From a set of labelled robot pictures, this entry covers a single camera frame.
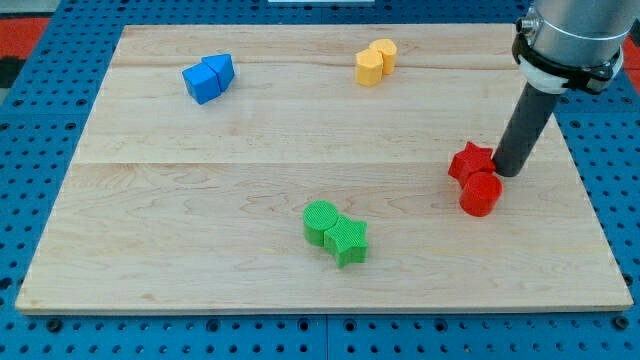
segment yellow block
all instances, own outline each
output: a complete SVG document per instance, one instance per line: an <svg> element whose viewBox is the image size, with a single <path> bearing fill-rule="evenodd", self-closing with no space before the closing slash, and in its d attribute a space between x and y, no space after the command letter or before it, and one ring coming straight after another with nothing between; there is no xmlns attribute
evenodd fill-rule
<svg viewBox="0 0 640 360"><path fill-rule="evenodd" d="M382 73L387 75L393 73L396 66L396 53L398 48L391 39L379 39L369 44L369 49L379 51L382 54L384 65Z"/></svg>
<svg viewBox="0 0 640 360"><path fill-rule="evenodd" d="M356 54L356 82L373 86L382 80L382 54L372 49Z"/></svg>

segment red star-shaped block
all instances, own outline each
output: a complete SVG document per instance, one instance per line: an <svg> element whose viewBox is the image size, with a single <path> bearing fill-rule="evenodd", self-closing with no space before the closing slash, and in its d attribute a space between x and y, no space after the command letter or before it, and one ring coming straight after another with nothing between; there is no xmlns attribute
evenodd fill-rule
<svg viewBox="0 0 640 360"><path fill-rule="evenodd" d="M492 173L496 166L491 160L491 148L481 148L471 141L467 142L464 150L453 157L449 167L449 175L456 178L464 188L469 177L478 172Z"/></svg>

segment wooden board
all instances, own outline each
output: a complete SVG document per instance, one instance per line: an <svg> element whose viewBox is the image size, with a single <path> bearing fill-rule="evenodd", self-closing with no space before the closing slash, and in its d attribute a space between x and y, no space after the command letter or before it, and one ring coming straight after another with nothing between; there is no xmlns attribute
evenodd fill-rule
<svg viewBox="0 0 640 360"><path fill-rule="evenodd" d="M355 84L354 54L399 46ZM17 300L27 314L622 310L632 299L551 121L494 213L458 206L467 140L524 85L509 25L125 28ZM180 71L231 52L198 106ZM315 199L366 220L366 264L302 236Z"/></svg>

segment toy block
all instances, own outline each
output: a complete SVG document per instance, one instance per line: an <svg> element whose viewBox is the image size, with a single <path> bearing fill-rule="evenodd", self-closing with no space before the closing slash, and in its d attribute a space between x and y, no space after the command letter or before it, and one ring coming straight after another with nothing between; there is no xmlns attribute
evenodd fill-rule
<svg viewBox="0 0 640 360"><path fill-rule="evenodd" d="M460 206L469 215L489 215L502 195L502 183L492 173L478 172L469 177L460 196Z"/></svg>
<svg viewBox="0 0 640 360"><path fill-rule="evenodd" d="M456 178L464 188L469 177L477 172L492 173L496 166L491 160L490 148L481 148L471 141L467 142L464 150L455 154L449 167L449 175Z"/></svg>
<svg viewBox="0 0 640 360"><path fill-rule="evenodd" d="M382 74L392 74L396 66L396 53L398 52L393 40L378 39L369 44L369 49L378 51L382 55Z"/></svg>
<svg viewBox="0 0 640 360"><path fill-rule="evenodd" d="M367 223L344 215L324 233L324 248L335 257L339 268L351 262L363 263L367 257Z"/></svg>
<svg viewBox="0 0 640 360"><path fill-rule="evenodd" d="M205 64L196 64L182 72L189 95L200 105L220 96L218 76Z"/></svg>
<svg viewBox="0 0 640 360"><path fill-rule="evenodd" d="M356 54L356 82L373 86L382 80L382 54L366 49Z"/></svg>
<svg viewBox="0 0 640 360"><path fill-rule="evenodd" d="M220 91L227 91L229 84L231 84L231 80L233 80L236 75L235 71L233 71L233 60L231 59L231 55L220 54L206 56L202 58L202 62L218 74Z"/></svg>
<svg viewBox="0 0 640 360"><path fill-rule="evenodd" d="M302 214L304 238L316 246L324 246L324 233L338 221L338 209L328 201L309 204Z"/></svg>

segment red cylinder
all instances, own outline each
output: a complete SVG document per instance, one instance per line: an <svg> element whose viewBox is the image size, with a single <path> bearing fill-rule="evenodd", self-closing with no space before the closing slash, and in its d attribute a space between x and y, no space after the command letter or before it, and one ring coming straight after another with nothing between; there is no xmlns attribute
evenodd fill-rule
<svg viewBox="0 0 640 360"><path fill-rule="evenodd" d="M491 213L502 195L502 183L495 175L478 172L467 180L460 196L460 206L469 215L486 216Z"/></svg>

